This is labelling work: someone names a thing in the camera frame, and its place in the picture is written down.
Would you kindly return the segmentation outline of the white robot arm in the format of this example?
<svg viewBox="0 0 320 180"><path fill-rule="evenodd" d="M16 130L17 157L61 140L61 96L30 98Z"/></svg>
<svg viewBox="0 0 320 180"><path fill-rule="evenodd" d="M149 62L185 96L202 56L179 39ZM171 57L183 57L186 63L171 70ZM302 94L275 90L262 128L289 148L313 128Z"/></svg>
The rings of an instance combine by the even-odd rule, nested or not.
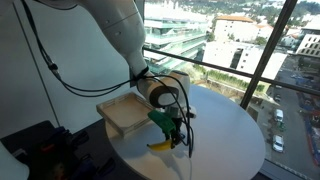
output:
<svg viewBox="0 0 320 180"><path fill-rule="evenodd" d="M154 75L146 64L142 47L145 31L142 18L133 0L39 0L59 10L76 6L84 8L96 21L105 38L126 60L137 82L138 91L159 113L161 122L174 124L163 133L170 148L179 143L192 147L193 130L190 125L188 91L190 77L181 71L169 75Z"/></svg>

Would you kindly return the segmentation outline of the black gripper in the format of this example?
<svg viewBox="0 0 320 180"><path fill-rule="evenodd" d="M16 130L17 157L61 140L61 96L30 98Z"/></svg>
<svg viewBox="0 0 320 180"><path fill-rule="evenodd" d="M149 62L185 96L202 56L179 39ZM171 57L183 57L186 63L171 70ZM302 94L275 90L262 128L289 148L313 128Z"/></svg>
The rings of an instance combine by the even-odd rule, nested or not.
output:
<svg viewBox="0 0 320 180"><path fill-rule="evenodd" d="M184 143L183 139L185 138L185 135L180 129L182 125L181 118L166 118L164 125L164 134L166 140L172 139L175 146Z"/></svg>

